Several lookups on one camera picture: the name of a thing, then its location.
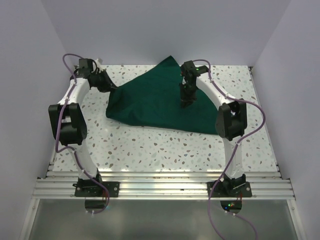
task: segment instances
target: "wall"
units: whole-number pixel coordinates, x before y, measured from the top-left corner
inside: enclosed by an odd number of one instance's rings
[[[36,178],[48,168],[48,106],[69,85],[64,53],[40,1],[1,1],[0,239],[18,239]]]
[[[67,52],[107,64],[253,66],[290,0],[42,0]]]
[[[320,1],[292,0],[253,78],[282,175],[291,178],[308,239],[319,239]]]

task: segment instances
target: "white wall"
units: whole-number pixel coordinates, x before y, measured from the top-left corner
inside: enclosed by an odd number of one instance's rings
[[[320,236],[320,1],[292,0],[253,68],[280,170],[308,239]]]
[[[67,52],[107,64],[253,66],[290,0],[42,0]]]
[[[54,143],[48,106],[69,85],[65,50],[39,0],[0,3],[0,239],[18,239]]]

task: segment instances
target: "folded cloth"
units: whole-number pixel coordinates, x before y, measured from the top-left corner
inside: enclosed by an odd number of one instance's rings
[[[157,66],[111,91],[107,118],[131,126],[149,126],[187,132],[217,134],[218,111],[210,99],[197,90],[197,100],[180,106],[179,83],[183,77],[178,63],[169,56]]]

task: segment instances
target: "cable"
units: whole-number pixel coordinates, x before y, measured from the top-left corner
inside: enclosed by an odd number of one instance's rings
[[[233,149],[233,152],[232,152],[232,155],[230,157],[230,160],[228,161],[228,163],[226,164],[225,166],[225,169],[222,171],[221,175],[219,176],[219,178],[215,181],[213,187],[212,187],[212,190],[210,191],[210,194],[209,194],[209,198],[208,198],[208,205],[207,205],[207,212],[208,212],[208,216],[209,216],[209,220],[210,220],[210,223],[213,227],[213,229],[215,230],[215,232],[220,236],[220,238],[222,238],[223,240],[225,240],[225,238],[222,236],[222,234],[218,231],[217,227],[215,226],[213,220],[212,220],[212,217],[211,217],[211,214],[210,214],[210,200],[211,200],[211,197],[212,197],[212,194],[214,192],[214,189],[215,187],[217,186],[218,182],[221,180],[221,178],[223,177],[223,175],[226,173],[228,167],[230,166],[231,164],[231,161],[233,160],[235,154],[236,154],[236,151],[238,149],[238,145],[241,143],[242,140],[244,140],[245,138],[251,136],[252,134],[255,134],[256,132],[258,132],[265,124],[266,122],[266,114],[264,112],[264,110],[257,104],[255,104],[254,102],[252,101],[248,101],[248,100],[243,100],[243,99],[236,99],[236,98],[233,98],[233,97],[229,97],[228,95],[226,95],[218,86],[217,84],[215,83],[215,81],[212,79],[212,76],[211,76],[211,64],[208,60],[205,60],[205,59],[197,59],[197,60],[194,60],[193,62],[199,62],[199,61],[202,61],[202,62],[206,62],[208,64],[208,76],[209,76],[209,79],[210,79],[210,82],[213,84],[213,86],[222,94],[222,96],[224,96],[225,98],[229,99],[229,100],[232,100],[232,101],[238,101],[238,102],[242,102],[242,103],[246,103],[246,104],[250,104],[250,105],[253,105],[255,106],[256,108],[258,108],[262,114],[262,123],[261,125],[253,130],[252,132],[248,133],[247,135],[244,135],[243,137],[241,137],[237,142],[236,142],[236,145]],[[239,219],[242,219],[244,221],[246,221],[253,229],[254,231],[254,234],[255,234],[255,240],[258,239],[258,231],[257,229],[255,228],[255,226],[252,224],[252,222],[250,222],[249,220],[245,219],[243,216],[240,216],[238,214],[235,215],[237,218]]]
[[[77,155],[77,152],[76,150],[72,147],[72,146],[65,146],[61,149],[59,149],[59,138],[60,138],[60,132],[61,132],[61,123],[62,123],[62,118],[63,118],[63,114],[64,114],[64,111],[67,107],[67,104],[68,104],[68,100],[70,98],[70,95],[72,93],[72,91],[74,90],[76,84],[77,84],[77,78],[76,78],[76,75],[75,73],[71,70],[71,68],[67,65],[66,63],[66,56],[74,56],[74,57],[78,57],[80,59],[83,59],[83,57],[79,56],[79,55],[76,55],[76,54],[73,54],[73,53],[66,53],[65,55],[63,55],[62,57],[62,61],[63,61],[63,64],[65,65],[66,69],[68,69],[68,71],[72,74],[73,76],[73,79],[74,79],[74,84],[72,85],[72,87],[70,88],[69,92],[66,94],[66,98],[65,98],[65,102],[61,108],[61,111],[60,111],[60,114],[59,114],[59,119],[58,119],[58,126],[57,126],[57,130],[56,130],[56,136],[55,136],[55,151],[57,153],[61,153],[62,151],[66,150],[66,149],[70,149],[73,151],[73,154],[74,154],[74,158],[75,158],[75,161],[76,161],[76,164],[79,166],[79,168],[81,169],[81,171],[92,181],[94,182],[95,184],[97,184],[99,187],[101,187],[103,189],[103,191],[106,193],[107,195],[107,199],[106,199],[106,203],[104,205],[104,207],[102,209],[99,209],[97,211],[94,211],[92,210],[92,214],[98,214],[98,213],[101,213],[103,210],[105,210],[109,204],[109,201],[110,201],[110,194],[109,194],[109,191],[108,189],[103,186],[100,182],[96,181],[89,173],[87,173],[87,171],[82,167],[80,161],[79,161],[79,158],[78,158],[78,155]]]

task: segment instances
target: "speckled white table surface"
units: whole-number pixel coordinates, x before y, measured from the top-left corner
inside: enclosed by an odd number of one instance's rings
[[[154,66],[105,67],[113,82],[120,86]],[[230,94],[257,103],[247,66],[214,65],[211,71],[213,79]],[[88,150],[100,171],[207,172],[224,169],[224,144],[218,135],[124,125],[106,117],[108,99],[109,93],[92,88],[81,106],[88,128]],[[251,105],[247,106],[247,121],[246,133],[262,121],[260,112]],[[245,172],[277,172],[265,128],[243,142],[242,156]],[[53,171],[77,171],[68,151],[56,154],[53,161]]]

